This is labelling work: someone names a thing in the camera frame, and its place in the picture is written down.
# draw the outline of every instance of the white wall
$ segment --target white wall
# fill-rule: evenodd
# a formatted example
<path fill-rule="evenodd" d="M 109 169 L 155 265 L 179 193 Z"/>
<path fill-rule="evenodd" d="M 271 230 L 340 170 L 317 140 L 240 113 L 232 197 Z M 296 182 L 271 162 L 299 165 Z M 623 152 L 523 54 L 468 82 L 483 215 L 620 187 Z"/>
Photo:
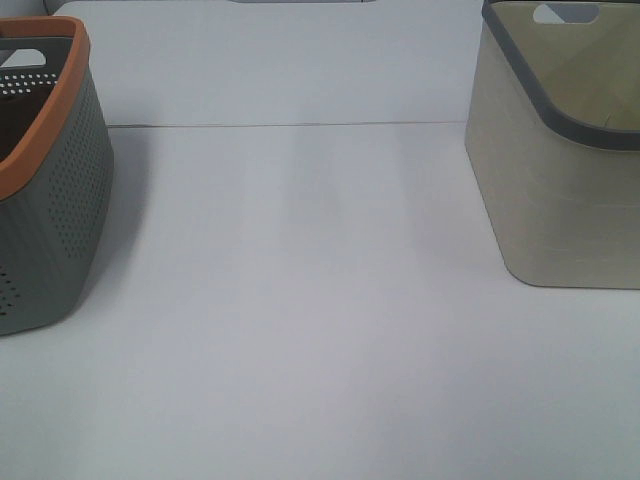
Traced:
<path fill-rule="evenodd" d="M 0 17 L 44 14 L 42 0 L 0 0 Z"/>

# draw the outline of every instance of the perforated basket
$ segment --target perforated basket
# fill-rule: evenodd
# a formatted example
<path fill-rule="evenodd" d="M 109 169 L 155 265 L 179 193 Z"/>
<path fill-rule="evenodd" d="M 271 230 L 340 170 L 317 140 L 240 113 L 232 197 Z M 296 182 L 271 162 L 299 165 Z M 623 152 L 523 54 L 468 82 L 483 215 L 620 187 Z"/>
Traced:
<path fill-rule="evenodd" d="M 483 16 L 467 150 L 507 268 L 640 288 L 640 2 L 485 0 Z"/>
<path fill-rule="evenodd" d="M 79 20 L 0 20 L 0 50 L 42 66 L 0 67 L 0 334 L 75 306 L 104 223 L 113 150 Z"/>

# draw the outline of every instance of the laundry basket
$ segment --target laundry basket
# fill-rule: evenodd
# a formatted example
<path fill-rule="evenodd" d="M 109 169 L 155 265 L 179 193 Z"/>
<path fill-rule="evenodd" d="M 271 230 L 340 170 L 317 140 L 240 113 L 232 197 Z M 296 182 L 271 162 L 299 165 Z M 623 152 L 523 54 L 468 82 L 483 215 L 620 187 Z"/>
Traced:
<path fill-rule="evenodd" d="M 0 334 L 65 317 L 104 223 L 113 150 L 79 20 L 0 20 L 0 50 L 43 65 L 0 66 Z"/>
<path fill-rule="evenodd" d="M 526 283 L 640 288 L 639 3 L 485 1 L 467 150 Z"/>

